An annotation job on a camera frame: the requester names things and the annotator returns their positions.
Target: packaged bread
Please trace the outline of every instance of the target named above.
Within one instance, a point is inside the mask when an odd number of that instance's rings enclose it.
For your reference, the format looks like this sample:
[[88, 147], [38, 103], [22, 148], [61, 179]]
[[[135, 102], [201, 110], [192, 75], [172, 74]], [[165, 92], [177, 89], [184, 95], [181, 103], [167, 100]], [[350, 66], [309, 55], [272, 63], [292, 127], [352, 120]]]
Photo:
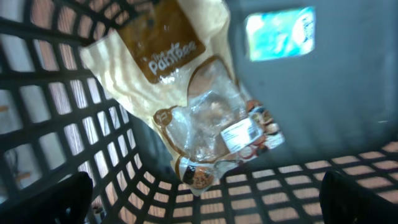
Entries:
[[222, 0], [160, 0], [81, 51], [111, 96], [161, 137], [195, 195], [283, 142], [269, 113], [237, 85], [229, 20]]

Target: brown label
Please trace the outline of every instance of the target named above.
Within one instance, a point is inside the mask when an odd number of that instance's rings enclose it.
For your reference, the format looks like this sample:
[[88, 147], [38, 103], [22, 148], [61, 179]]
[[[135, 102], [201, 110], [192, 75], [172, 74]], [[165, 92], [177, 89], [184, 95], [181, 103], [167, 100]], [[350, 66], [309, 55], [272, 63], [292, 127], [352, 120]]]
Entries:
[[173, 120], [172, 109], [158, 110], [154, 115], [154, 120], [160, 127], [166, 127]]
[[176, 0], [163, 0], [118, 31], [151, 83], [158, 83], [206, 48]]

